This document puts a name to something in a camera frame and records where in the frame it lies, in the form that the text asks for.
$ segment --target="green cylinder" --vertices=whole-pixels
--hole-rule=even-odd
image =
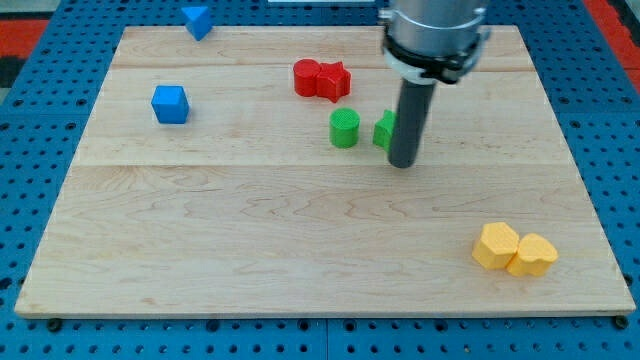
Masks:
[[[331,113],[329,139],[333,146],[350,148],[358,143],[360,115],[349,108],[339,108]]]

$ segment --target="blue cube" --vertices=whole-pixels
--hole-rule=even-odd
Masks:
[[[185,26],[196,41],[200,41],[209,33],[209,31],[211,31],[213,21],[211,21],[211,10],[208,7],[183,7],[182,13],[187,18]]]
[[[184,124],[187,122],[189,103],[182,86],[156,86],[151,106],[161,124]]]

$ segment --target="wood grain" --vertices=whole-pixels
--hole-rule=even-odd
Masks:
[[[397,100],[380,28],[128,28],[16,305],[32,318],[612,315],[635,304],[516,28],[439,86],[417,165],[371,144]],[[294,94],[301,57],[345,62],[336,105]],[[182,84],[185,126],[155,85]],[[361,141],[328,141],[337,106]],[[543,278],[486,271],[482,224],[550,239]]]

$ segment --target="toy block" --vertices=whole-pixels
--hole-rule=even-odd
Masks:
[[[336,109],[330,117],[329,139],[333,146],[350,148],[358,142],[360,115],[349,108]]]
[[[213,21],[211,10],[206,6],[183,7],[182,13],[187,18],[185,27],[196,41],[202,40],[211,31]]]
[[[373,144],[382,147],[386,152],[389,152],[395,121],[396,114],[391,110],[385,110],[382,119],[376,122],[376,126],[373,129]]]
[[[502,269],[518,250],[519,238],[505,222],[485,224],[471,255],[485,269]]]
[[[189,102],[182,86],[156,86],[151,106],[161,124],[184,124],[187,122]]]
[[[317,95],[334,103],[338,102],[340,97],[349,95],[351,92],[351,73],[344,68],[342,62],[321,63],[316,81]]]
[[[320,64],[313,59],[302,59],[293,65],[293,83],[296,93],[310,97],[316,94],[316,77],[320,72]]]
[[[556,260],[558,251],[547,239],[538,234],[527,234],[520,240],[507,271],[514,276],[542,276]]]

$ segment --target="yellow block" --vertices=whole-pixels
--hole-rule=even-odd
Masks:
[[[471,255],[485,269],[502,269],[518,250],[519,238],[505,222],[485,224]]]
[[[547,239],[538,234],[527,234],[520,240],[518,252],[507,265],[507,271],[514,276],[542,276],[556,260],[558,251]]]

